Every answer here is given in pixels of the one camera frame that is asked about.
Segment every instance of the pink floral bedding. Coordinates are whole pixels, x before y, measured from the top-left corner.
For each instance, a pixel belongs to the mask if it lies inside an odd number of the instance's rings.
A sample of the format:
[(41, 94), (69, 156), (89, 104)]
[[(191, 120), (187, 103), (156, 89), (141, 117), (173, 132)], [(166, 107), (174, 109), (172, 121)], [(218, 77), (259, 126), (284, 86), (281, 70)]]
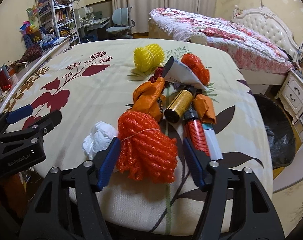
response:
[(194, 32), (207, 36), (208, 46), (227, 52), (241, 69), (285, 74), (292, 64), (287, 55), (264, 36), (222, 18), (157, 8), (150, 12), (151, 21), (178, 41), (188, 41)]

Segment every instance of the desk chair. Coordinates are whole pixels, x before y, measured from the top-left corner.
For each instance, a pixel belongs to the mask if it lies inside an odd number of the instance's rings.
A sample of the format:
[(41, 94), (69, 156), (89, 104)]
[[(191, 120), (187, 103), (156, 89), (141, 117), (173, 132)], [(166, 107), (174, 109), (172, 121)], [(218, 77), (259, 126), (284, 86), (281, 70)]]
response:
[(133, 36), (128, 35), (128, 33), (131, 31), (131, 28), (133, 28), (136, 24), (133, 20), (131, 20), (132, 25), (128, 26), (129, 21), (129, 8), (118, 8), (114, 10), (112, 20), (113, 23), (117, 26), (110, 27), (106, 30), (107, 33), (111, 34), (117, 34), (116, 37), (112, 39), (132, 39)]

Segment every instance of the bookshelf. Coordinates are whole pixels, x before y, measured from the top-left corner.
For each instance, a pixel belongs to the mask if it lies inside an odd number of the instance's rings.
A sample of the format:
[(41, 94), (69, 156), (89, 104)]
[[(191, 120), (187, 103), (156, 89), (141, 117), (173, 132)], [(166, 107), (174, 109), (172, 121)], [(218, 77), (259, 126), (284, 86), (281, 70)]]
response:
[(38, 3), (43, 3), (42, 10), (37, 13), (39, 27), (45, 30), (53, 27), (58, 38), (60, 32), (67, 29), (71, 34), (69, 43), (80, 42), (72, 0), (36, 0)]

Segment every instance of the white headboard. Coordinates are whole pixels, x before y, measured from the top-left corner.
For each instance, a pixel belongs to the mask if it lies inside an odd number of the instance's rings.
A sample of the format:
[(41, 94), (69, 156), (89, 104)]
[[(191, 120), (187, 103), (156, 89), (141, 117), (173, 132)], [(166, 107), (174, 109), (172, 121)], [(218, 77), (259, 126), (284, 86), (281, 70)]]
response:
[(297, 61), (299, 45), (293, 40), (293, 32), (268, 7), (249, 9), (240, 13), (239, 7), (236, 5), (232, 22), (265, 36), (291, 55), (294, 61)]

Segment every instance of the black trash bag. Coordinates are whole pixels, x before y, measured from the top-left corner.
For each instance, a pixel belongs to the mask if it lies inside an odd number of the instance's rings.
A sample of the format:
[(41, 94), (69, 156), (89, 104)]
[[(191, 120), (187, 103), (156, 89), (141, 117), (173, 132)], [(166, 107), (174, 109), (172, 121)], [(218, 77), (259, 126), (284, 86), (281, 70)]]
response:
[(254, 94), (265, 124), (273, 169), (286, 167), (293, 162), (296, 141), (290, 121), (281, 108), (270, 98)]

